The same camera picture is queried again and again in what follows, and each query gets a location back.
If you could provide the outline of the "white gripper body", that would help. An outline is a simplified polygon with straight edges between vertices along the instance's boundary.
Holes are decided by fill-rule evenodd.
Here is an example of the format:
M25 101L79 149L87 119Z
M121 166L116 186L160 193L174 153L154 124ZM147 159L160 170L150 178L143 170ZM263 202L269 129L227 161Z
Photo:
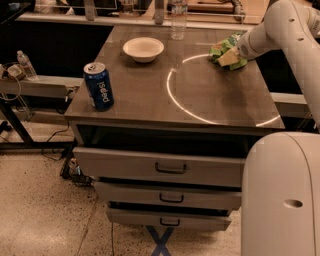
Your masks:
M252 60L263 54L264 32L252 29L244 33L237 42L241 57Z

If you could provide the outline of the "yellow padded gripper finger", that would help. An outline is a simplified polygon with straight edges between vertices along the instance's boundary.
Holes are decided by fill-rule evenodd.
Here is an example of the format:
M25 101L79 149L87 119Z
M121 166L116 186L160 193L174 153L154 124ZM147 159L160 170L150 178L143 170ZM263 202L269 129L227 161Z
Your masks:
M240 54L237 47L229 49L221 57L218 58L218 63L224 67L237 63L240 60Z

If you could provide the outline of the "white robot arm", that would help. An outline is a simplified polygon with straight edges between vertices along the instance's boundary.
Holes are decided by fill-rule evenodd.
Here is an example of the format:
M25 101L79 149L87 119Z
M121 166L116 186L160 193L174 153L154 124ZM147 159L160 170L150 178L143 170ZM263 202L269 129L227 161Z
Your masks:
M320 126L318 32L318 10L277 0L218 62L226 66L282 50ZM320 256L319 134L273 133L251 148L242 181L241 256Z

